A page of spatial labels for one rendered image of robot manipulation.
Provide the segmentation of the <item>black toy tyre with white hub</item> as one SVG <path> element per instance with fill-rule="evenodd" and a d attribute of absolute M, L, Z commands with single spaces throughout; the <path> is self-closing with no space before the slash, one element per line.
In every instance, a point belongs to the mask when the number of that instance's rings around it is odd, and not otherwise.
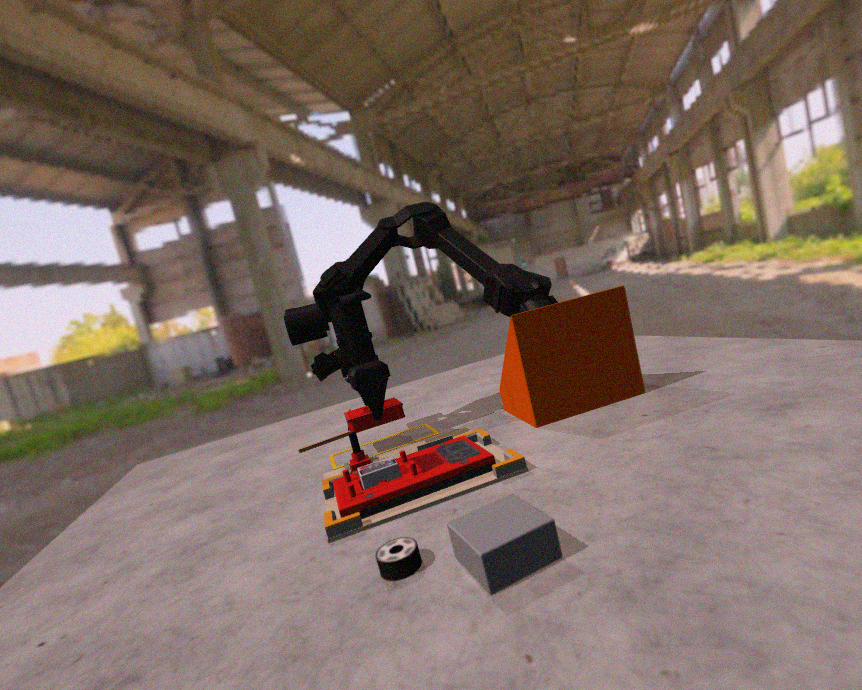
<path fill-rule="evenodd" d="M 380 575 L 387 581 L 399 581 L 416 573 L 422 560 L 416 540 L 402 537 L 382 545 L 376 552 Z"/>

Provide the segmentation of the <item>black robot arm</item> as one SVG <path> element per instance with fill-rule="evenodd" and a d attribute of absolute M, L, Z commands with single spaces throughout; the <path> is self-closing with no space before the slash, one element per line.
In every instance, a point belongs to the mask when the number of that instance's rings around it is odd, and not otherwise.
<path fill-rule="evenodd" d="M 414 236 L 398 235 L 397 228 L 412 217 Z M 558 303 L 553 295 L 549 296 L 549 277 L 514 264 L 499 264 L 454 230 L 438 205 L 422 202 L 381 219 L 347 260 L 324 271 L 313 290 L 314 304 L 285 310 L 283 317 L 292 346 L 327 337 L 329 322 L 335 334 L 368 326 L 361 301 L 371 298 L 371 294 L 362 290 L 364 282 L 395 246 L 438 248 L 484 286 L 483 300 L 496 313 L 511 317 Z M 342 367 L 351 368 L 344 345 L 340 341 L 338 344 L 339 348 L 328 355 L 322 352 L 314 357 L 310 366 L 319 381 Z"/>

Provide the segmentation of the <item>tan wooden stick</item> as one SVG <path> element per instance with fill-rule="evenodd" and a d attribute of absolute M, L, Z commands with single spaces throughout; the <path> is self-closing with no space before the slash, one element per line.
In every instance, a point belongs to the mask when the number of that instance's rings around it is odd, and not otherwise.
<path fill-rule="evenodd" d="M 339 434 L 339 435 L 337 435 L 337 436 L 334 436 L 334 437 L 331 437 L 331 438 L 325 439 L 325 440 L 323 440 L 323 441 L 320 441 L 320 442 L 317 442 L 317 443 L 311 444 L 311 445 L 309 445 L 309 446 L 306 446 L 306 447 L 300 448 L 300 449 L 298 449 L 298 451 L 299 451 L 299 453 L 301 453 L 301 452 L 304 452 L 304 451 L 310 450 L 310 449 L 312 449 L 312 448 L 315 448 L 315 447 L 318 447 L 318 446 L 324 445 L 324 444 L 326 444 L 326 443 L 329 443 L 329 442 L 335 441 L 335 440 L 337 440 L 337 439 L 340 439 L 340 438 L 343 438 L 343 437 L 349 436 L 349 433 L 351 433 L 351 432 L 350 432 L 350 431 L 348 431 L 348 432 L 345 432 L 345 433 Z"/>

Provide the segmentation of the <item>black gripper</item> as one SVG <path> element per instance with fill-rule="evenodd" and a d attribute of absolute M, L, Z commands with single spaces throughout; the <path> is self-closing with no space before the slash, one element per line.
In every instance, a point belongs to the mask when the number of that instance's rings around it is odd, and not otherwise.
<path fill-rule="evenodd" d="M 379 361 L 372 344 L 372 333 L 368 326 L 336 335 L 337 345 L 344 345 L 351 368 L 343 370 L 342 376 L 358 391 L 365 406 L 376 421 L 382 419 L 384 399 L 390 372 L 388 365 Z"/>

